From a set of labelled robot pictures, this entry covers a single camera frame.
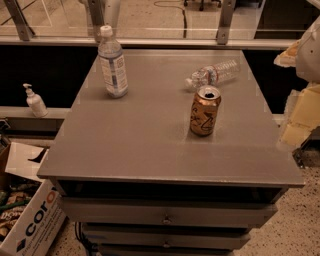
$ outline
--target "dark wall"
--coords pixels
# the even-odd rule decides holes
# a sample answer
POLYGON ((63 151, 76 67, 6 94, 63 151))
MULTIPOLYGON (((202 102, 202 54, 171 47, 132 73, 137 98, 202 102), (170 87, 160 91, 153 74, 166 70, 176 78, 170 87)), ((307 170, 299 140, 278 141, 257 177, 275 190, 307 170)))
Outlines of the dark wall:
MULTIPOLYGON (((273 64, 281 51, 244 51, 273 113, 283 113, 292 89, 307 82, 295 68, 273 64)), ((69 108, 97 56, 97 47, 0 46, 0 106, 27 106, 23 83, 30 83, 48 107, 69 108)))
POLYGON ((291 90, 301 91, 308 82, 297 77, 295 68, 273 64, 281 51, 243 51, 260 89, 274 114, 283 114, 291 90))
POLYGON ((71 107, 97 56, 96 47, 0 46, 0 105, 27 106, 30 83, 47 107, 71 107))
POLYGON ((267 0, 255 38, 300 39, 319 15, 306 0, 267 0))

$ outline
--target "water bottle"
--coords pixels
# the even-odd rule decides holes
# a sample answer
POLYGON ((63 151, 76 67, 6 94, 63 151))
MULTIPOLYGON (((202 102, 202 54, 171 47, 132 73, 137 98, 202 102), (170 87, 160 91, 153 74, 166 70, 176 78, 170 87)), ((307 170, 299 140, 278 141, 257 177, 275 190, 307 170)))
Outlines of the water bottle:
POLYGON ((107 93, 113 98, 120 98, 128 92, 122 47, 114 38, 111 26, 102 26, 100 32, 101 42, 98 53, 107 93))
POLYGON ((213 66, 206 66, 195 71, 191 78, 185 80, 186 87, 195 92, 203 85, 217 86, 219 83, 235 78, 240 72, 236 60, 228 60, 213 66))

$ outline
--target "metal post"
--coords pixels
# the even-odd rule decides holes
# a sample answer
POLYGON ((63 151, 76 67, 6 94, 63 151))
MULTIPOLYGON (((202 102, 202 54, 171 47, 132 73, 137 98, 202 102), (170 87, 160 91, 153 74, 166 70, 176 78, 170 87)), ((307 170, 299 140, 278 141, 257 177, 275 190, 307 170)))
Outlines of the metal post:
POLYGON ((218 44, 226 45, 229 38, 229 30, 236 0, 224 0, 221 8, 221 16, 217 33, 218 44))
POLYGON ((23 12, 21 11, 18 1, 4 0, 4 3, 6 4, 11 18, 13 19, 16 25, 20 40, 30 41, 30 38, 32 38, 35 33, 29 27, 28 22, 24 17, 23 12))
POLYGON ((104 25, 101 0, 88 0, 90 16, 93 25, 93 35, 96 42, 100 42, 100 27, 104 25))

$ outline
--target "gray tabletop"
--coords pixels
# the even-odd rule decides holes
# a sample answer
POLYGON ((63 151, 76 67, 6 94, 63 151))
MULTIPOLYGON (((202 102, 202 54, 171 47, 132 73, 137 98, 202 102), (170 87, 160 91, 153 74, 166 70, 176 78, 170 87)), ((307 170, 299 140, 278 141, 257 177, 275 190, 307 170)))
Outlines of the gray tabletop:
POLYGON ((96 61, 38 175, 68 180, 263 187, 301 186, 291 153, 241 51, 126 50, 129 92, 106 95, 96 61), (219 86, 214 133, 189 130, 196 69, 236 59, 238 77, 219 86))

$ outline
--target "floor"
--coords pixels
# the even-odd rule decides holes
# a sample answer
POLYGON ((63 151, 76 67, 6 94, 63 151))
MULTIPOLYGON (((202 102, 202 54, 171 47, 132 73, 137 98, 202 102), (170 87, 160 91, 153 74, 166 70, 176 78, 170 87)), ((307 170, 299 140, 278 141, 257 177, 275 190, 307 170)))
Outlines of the floor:
MULTIPOLYGON (((29 24, 40 37, 88 36, 86 12, 80 2, 19 1, 25 8, 29 24)), ((190 0, 188 7, 184 7, 181 0, 122 0, 117 35, 128 38, 214 38, 220 18, 219 8, 210 1, 206 1, 203 12, 198 8, 199 0, 190 0)), ((0 14, 0 36, 16 35, 2 1, 0 14)), ((252 38, 260 14, 256 9, 239 8, 234 15, 231 38, 252 38)), ((306 152, 304 157, 307 166, 301 169, 304 188, 290 189, 277 202, 279 211, 276 215, 261 229, 252 230, 251 240, 235 251, 235 256, 320 256, 320 154, 313 150, 306 152)), ((69 220, 47 253, 47 256, 57 255, 86 255, 76 239, 74 223, 69 220)))

